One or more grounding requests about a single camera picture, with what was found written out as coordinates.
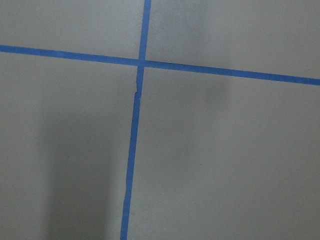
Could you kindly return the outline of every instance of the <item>floor square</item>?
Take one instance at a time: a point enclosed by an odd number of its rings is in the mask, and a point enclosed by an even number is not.
[[[146,58],[320,78],[320,1],[152,0]]]
[[[119,239],[137,68],[0,65],[0,239]]]
[[[0,3],[0,44],[137,59],[143,0]]]
[[[145,70],[128,240],[318,240],[320,87]]]

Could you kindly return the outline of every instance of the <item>vertical tape strip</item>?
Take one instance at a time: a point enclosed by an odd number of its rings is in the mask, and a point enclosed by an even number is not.
[[[132,193],[132,185],[133,185],[133,179],[134,179],[136,146],[137,146],[137,137],[138,137],[140,100],[142,95],[144,72],[145,72],[144,63],[146,60],[146,52],[147,52],[150,9],[151,9],[151,0],[145,0],[144,8],[143,8],[143,17],[142,17],[139,59],[138,59],[138,67],[137,67],[137,73],[136,73],[136,93],[134,95],[134,102],[133,102],[131,137],[130,137],[130,145],[129,145],[128,164],[127,164],[127,170],[126,170],[126,190],[125,190],[125,197],[124,197],[123,209],[122,209],[120,240],[127,240],[127,236],[128,236],[131,193]]]

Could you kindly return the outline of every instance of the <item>tape strip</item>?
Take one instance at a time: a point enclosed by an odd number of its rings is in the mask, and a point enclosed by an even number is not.
[[[233,70],[226,68],[217,68],[209,66],[195,66],[177,63],[168,63],[160,61],[145,61],[144,66],[146,68],[155,69],[167,69],[167,70],[177,70],[185,72],[203,73],[203,74],[215,74],[233,77],[242,77],[250,79],[262,79],[271,80],[279,82],[297,83],[297,84],[308,84],[308,85],[320,85],[320,79],[299,77],[299,76],[288,76],[272,73],[262,73],[254,71],[243,71],[243,70]]]
[[[137,73],[136,73],[136,93],[134,95],[134,102],[133,102],[131,137],[130,137],[130,145],[129,145],[128,164],[127,164],[127,170],[126,170],[126,190],[125,190],[125,197],[124,197],[123,209],[122,209],[120,240],[127,240],[127,236],[128,236],[131,193],[132,193],[132,185],[133,185],[133,179],[134,179],[134,167],[135,167],[138,125],[139,125],[139,115],[140,115],[140,100],[142,95],[144,72],[145,72],[144,63],[146,60],[146,52],[147,52],[150,9],[151,9],[151,0],[145,0],[144,7],[143,7],[142,26],[141,26],[139,59],[138,59],[138,67],[137,67]]]
[[[46,49],[21,47],[21,46],[0,45],[0,52],[52,57],[52,58],[60,58],[60,59],[73,59],[73,60],[91,61],[91,62],[99,62],[99,63],[108,63],[108,64],[121,64],[121,65],[130,65],[130,66],[138,65],[138,60],[131,59],[131,58],[76,53],[76,52],[69,52],[69,51],[46,50]]]

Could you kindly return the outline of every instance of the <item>gray floor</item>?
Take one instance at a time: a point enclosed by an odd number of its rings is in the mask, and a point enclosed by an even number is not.
[[[130,240],[317,240],[320,87],[147,69]]]
[[[0,239],[119,239],[136,68],[6,53],[0,65]]]
[[[137,59],[143,5],[1,1],[0,45]],[[146,59],[320,78],[319,13],[152,0]],[[119,239],[137,68],[0,65],[0,239]],[[319,105],[319,86],[146,68],[128,240],[320,239]]]

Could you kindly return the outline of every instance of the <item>blue painter's tape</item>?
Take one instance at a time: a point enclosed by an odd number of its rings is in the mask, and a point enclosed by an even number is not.
[[[125,189],[125,197],[124,197],[123,209],[122,209],[120,240],[127,240],[127,237],[128,237],[131,193],[132,193],[132,185],[133,185],[133,179],[134,179],[134,167],[135,167],[138,125],[139,125],[139,115],[140,115],[140,100],[141,100],[143,81],[144,81],[144,72],[145,72],[144,64],[145,64],[146,53],[147,53],[150,10],[151,10],[151,0],[144,0],[140,47],[139,47],[139,59],[138,59],[138,67],[137,67],[137,73],[136,73],[136,93],[134,95],[134,102],[133,102],[131,137],[130,137],[128,164],[127,164],[127,170],[126,170],[126,189]]]
[[[215,75],[224,75],[224,76],[251,78],[251,79],[262,79],[262,80],[271,80],[271,81],[297,83],[297,84],[320,85],[320,79],[316,79],[316,78],[288,76],[288,75],[262,73],[262,72],[254,72],[254,71],[234,70],[234,69],[217,68],[217,67],[209,67],[209,66],[195,66],[195,65],[168,63],[168,62],[160,62],[160,61],[148,61],[148,60],[145,61],[144,66],[146,68],[187,71],[187,72],[194,72],[194,73],[215,74]]]
[[[76,52],[69,52],[69,51],[46,50],[46,49],[21,47],[21,46],[0,45],[0,52],[52,57],[52,58],[60,58],[60,59],[73,59],[73,60],[91,61],[91,62],[99,62],[99,63],[108,63],[108,64],[121,64],[121,65],[130,65],[130,66],[138,65],[138,60],[131,59],[131,58],[76,53]]]
[[[140,36],[139,60],[144,61],[147,53],[151,0],[144,1],[142,27]]]

